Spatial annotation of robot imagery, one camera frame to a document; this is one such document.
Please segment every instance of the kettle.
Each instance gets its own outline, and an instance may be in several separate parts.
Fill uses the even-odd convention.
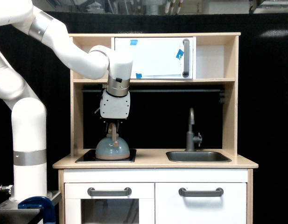
[[[110,123],[108,134],[98,143],[95,155],[100,160],[122,160],[130,156],[128,144],[116,133],[114,123]]]

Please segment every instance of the stovetop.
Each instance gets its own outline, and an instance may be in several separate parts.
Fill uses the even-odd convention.
[[[129,149],[130,156],[122,160],[100,160],[95,156],[96,149],[91,149],[85,153],[81,158],[76,160],[76,163],[96,163],[96,162],[134,162],[136,149]]]

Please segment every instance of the faucet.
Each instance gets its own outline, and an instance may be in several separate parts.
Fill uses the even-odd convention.
[[[195,134],[192,131],[192,125],[195,124],[195,113],[194,109],[190,108],[190,115],[189,115],[189,130],[186,133],[186,152],[196,152],[195,150],[195,144],[200,144],[202,143],[202,136],[200,133],[198,136],[195,136]]]

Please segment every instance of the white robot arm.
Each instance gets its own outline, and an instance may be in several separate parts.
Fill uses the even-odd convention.
[[[100,79],[109,69],[100,114],[113,119],[128,116],[130,56],[103,46],[85,53],[70,40],[62,22],[34,7],[31,0],[0,0],[0,26],[7,24],[50,47],[68,68],[86,78]],[[46,196],[46,109],[1,52],[0,98],[12,110],[15,199]]]

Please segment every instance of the stainless steel sink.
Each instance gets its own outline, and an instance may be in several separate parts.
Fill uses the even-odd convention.
[[[231,159],[218,152],[167,152],[173,162],[231,162]]]

